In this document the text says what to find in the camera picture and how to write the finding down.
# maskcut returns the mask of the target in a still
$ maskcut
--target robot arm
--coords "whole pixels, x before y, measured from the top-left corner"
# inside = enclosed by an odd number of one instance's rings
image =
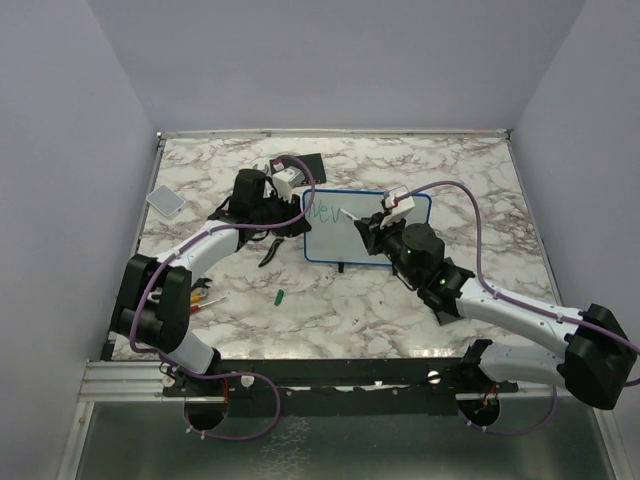
[[[259,170],[240,170],[226,210],[218,208],[200,230],[157,258],[136,254],[129,260],[110,329],[129,337],[136,309],[151,276],[173,255],[176,258],[168,263],[155,284],[162,288],[159,301],[147,299],[145,302],[135,340],[154,347],[169,360],[193,372],[207,373],[220,359],[220,352],[188,330],[191,287],[213,265],[242,248],[258,230],[227,228],[211,232],[228,224],[269,225],[292,220],[301,213],[300,199],[292,190],[302,180],[304,175],[296,168],[278,172],[273,179]],[[265,197],[267,183],[272,191]],[[311,225],[302,218],[274,232],[282,237],[294,237],[309,230]]]
[[[394,196],[406,192],[406,188],[389,192],[382,201],[383,212],[354,221],[367,252],[384,254],[394,274],[436,314],[481,320],[534,342],[478,346],[474,355],[479,354],[479,368],[494,382],[556,385],[588,405],[612,409],[636,354],[587,327],[595,325],[626,339],[613,314],[595,304],[586,312],[549,305],[457,267],[445,258],[444,242],[429,225],[406,225],[404,217],[413,201],[410,197],[394,201]]]

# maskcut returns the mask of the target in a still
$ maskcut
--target screw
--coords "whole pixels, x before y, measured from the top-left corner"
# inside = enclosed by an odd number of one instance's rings
[[[438,385],[440,383],[440,380],[442,380],[442,378],[440,377],[440,373],[436,370],[431,370],[429,373],[427,373],[427,381],[431,385]]]

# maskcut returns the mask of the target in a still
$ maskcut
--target light purple wall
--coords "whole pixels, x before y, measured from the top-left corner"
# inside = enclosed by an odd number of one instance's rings
[[[513,144],[565,303],[608,306],[640,343],[637,0],[587,2]],[[615,410],[637,478],[639,403],[637,387],[623,392]]]
[[[89,0],[158,130],[510,128],[584,0]]]
[[[0,14],[0,478],[54,478],[154,130],[84,0]]]

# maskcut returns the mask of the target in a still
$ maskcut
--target blue whiteboard frame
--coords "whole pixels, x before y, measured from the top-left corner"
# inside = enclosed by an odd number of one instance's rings
[[[316,188],[316,192],[324,192],[324,193],[359,193],[361,195],[381,195],[384,194],[383,190],[351,190],[348,188]],[[311,189],[307,189],[302,192],[302,209],[305,209],[305,199],[308,193],[311,193]],[[425,197],[429,200],[429,208],[427,208],[427,218],[424,223],[429,223],[429,219],[431,218],[431,207],[433,206],[433,199],[431,195],[427,193],[416,193],[414,197]],[[382,265],[380,263],[366,263],[366,262],[330,262],[325,260],[311,260],[307,256],[307,234],[304,234],[304,258],[308,262],[312,263],[344,263],[345,265],[370,265],[372,267],[389,267],[390,265]]]

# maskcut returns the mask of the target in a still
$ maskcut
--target white plastic part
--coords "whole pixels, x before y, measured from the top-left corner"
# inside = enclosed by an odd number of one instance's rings
[[[169,255],[171,255],[171,253],[174,253],[174,250],[182,247],[195,235],[198,235],[202,231],[211,232],[211,229],[220,225],[227,224],[219,220],[207,220],[203,227],[190,238],[182,242],[177,247],[158,255],[158,262],[164,261]],[[185,267],[187,270],[191,271],[191,282],[195,283],[198,278],[204,276],[207,270],[213,267],[217,262],[238,250],[238,238],[238,230],[234,228],[209,234],[198,243],[191,246],[191,248],[184,252],[180,258],[173,260],[169,266]]]
[[[407,215],[409,215],[409,212],[411,212],[411,210],[415,208],[416,204],[411,197],[401,200],[400,202],[398,202],[398,205],[396,205],[395,203],[396,197],[404,195],[408,192],[409,190],[407,189],[407,187],[402,186],[394,188],[393,190],[389,190],[385,193],[383,200],[384,208],[385,210],[390,210],[391,213],[382,219],[382,222],[380,222],[380,228],[384,228],[387,225],[399,222]]]
[[[482,320],[528,338],[532,342],[550,350],[560,359],[564,359],[564,351],[567,348],[567,341],[564,339],[565,335],[574,334],[578,329],[576,325],[567,322],[558,323],[555,316],[554,318],[545,317],[517,307],[505,300],[493,298],[476,278],[467,280],[461,289],[461,293],[461,297],[456,300],[458,313],[461,316]],[[548,303],[533,300],[504,288],[501,289],[501,293],[539,308],[546,310],[550,308]],[[553,311],[580,318],[580,311],[576,308],[554,305]]]
[[[347,212],[344,208],[340,208],[339,209],[342,213],[344,213],[347,218],[353,222],[355,222],[356,220],[358,220],[358,217],[356,217],[353,213],[349,213]]]
[[[196,373],[204,373],[213,359],[213,348],[203,343],[196,335],[189,331],[182,339],[178,348],[164,354],[178,365]]]
[[[176,381],[171,378],[169,375],[165,375],[162,377],[162,386],[165,388],[171,388],[176,384]]]
[[[289,167],[273,174],[272,180],[278,196],[290,202],[293,189],[304,182],[304,173],[295,167]]]
[[[480,370],[494,382],[531,382],[565,388],[557,367],[562,359],[540,345],[491,344],[480,357]]]
[[[266,163],[265,163],[265,164],[262,164],[262,166],[261,166],[261,165],[259,165],[259,164],[257,164],[257,163],[255,163],[255,164],[253,165],[253,169],[254,169],[254,170],[259,170],[259,171],[261,171],[262,173],[264,173],[265,175],[268,175],[268,174],[269,174],[269,165],[267,165]]]
[[[240,385],[242,385],[244,388],[249,388],[255,381],[256,379],[250,375],[243,375],[240,377]]]

